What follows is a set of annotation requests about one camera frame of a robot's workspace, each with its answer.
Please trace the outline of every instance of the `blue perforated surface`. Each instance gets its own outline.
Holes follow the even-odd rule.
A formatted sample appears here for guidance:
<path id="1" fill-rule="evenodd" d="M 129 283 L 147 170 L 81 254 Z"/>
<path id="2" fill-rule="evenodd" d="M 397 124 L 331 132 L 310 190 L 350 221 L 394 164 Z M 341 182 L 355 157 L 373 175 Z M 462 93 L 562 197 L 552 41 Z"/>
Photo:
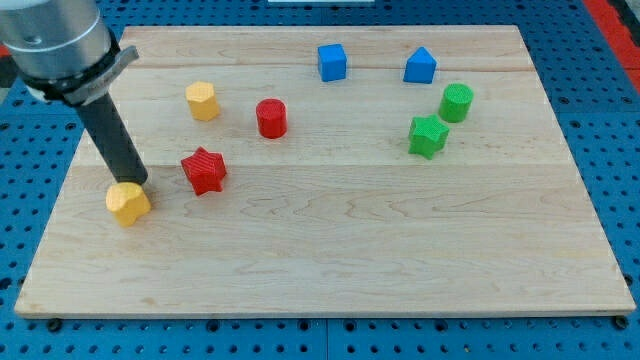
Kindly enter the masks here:
<path id="1" fill-rule="evenodd" d="M 583 5 L 381 1 L 267 8 L 264 0 L 103 0 L 126 25 L 517 24 L 638 300 L 640 99 Z M 0 359 L 640 358 L 640 317 L 474 320 L 27 321 L 13 304 L 81 133 L 17 83 L 0 108 Z"/>

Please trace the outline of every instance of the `green cylinder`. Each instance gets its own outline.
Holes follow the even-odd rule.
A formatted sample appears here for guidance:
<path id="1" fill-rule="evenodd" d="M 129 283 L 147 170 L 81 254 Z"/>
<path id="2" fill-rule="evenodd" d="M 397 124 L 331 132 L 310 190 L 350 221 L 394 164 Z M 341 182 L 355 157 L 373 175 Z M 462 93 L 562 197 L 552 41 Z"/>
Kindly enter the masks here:
<path id="1" fill-rule="evenodd" d="M 469 112 L 471 101 L 473 101 L 471 88 L 465 84 L 449 84 L 442 94 L 438 113 L 446 122 L 461 122 Z"/>

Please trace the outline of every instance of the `yellow block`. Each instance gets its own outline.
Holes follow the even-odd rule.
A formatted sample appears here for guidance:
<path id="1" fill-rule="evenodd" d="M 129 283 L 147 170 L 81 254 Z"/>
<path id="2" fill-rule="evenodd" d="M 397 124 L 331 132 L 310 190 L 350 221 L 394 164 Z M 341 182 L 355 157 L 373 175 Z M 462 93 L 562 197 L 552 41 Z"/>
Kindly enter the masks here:
<path id="1" fill-rule="evenodd" d="M 185 95 L 194 119 L 209 121 L 220 114 L 220 105 L 212 83 L 194 82 L 187 87 Z"/>
<path id="2" fill-rule="evenodd" d="M 151 203 L 142 187 L 136 183 L 118 183 L 107 190 L 107 209 L 122 227 L 133 225 L 151 210 Z"/>

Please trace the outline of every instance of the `blue block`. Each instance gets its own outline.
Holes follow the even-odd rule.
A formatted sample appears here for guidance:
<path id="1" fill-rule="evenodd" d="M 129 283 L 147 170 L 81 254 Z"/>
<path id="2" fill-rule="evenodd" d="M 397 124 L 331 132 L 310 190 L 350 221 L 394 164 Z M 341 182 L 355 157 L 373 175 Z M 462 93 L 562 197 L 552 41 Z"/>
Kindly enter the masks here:
<path id="1" fill-rule="evenodd" d="M 341 44 L 318 47 L 318 72 L 325 82 L 347 77 L 347 54 Z"/>
<path id="2" fill-rule="evenodd" d="M 436 59 L 424 47 L 418 48 L 407 60 L 404 69 L 404 81 L 423 84 L 433 82 L 433 74 L 436 72 Z"/>

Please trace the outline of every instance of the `red object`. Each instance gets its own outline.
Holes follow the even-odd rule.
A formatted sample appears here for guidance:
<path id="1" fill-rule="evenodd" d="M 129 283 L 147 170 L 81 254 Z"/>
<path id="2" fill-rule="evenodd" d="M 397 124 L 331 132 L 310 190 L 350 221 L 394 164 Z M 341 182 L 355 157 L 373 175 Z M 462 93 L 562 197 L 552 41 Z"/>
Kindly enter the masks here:
<path id="1" fill-rule="evenodd" d="M 182 159 L 181 164 L 196 195 L 222 191 L 222 178 L 227 175 L 222 154 L 210 153 L 199 147 L 193 155 Z"/>
<path id="2" fill-rule="evenodd" d="M 584 4 L 636 90 L 640 91 L 640 77 L 637 73 L 640 70 L 640 48 L 634 44 L 629 29 L 620 21 L 618 10 L 602 0 L 584 0 Z"/>
<path id="3" fill-rule="evenodd" d="M 287 108 L 278 99 L 265 99 L 256 106 L 258 131 L 268 139 L 277 139 L 287 132 Z"/>

